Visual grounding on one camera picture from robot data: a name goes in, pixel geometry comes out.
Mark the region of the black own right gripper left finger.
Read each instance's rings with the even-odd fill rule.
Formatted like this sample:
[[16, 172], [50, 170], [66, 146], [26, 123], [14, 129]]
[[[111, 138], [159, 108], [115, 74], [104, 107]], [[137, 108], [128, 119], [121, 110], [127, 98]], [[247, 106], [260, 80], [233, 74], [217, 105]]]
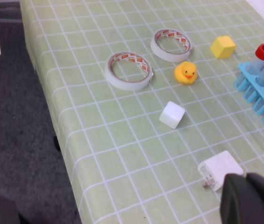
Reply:
[[264, 224], [264, 203], [243, 176], [225, 176], [220, 216], [223, 224]]

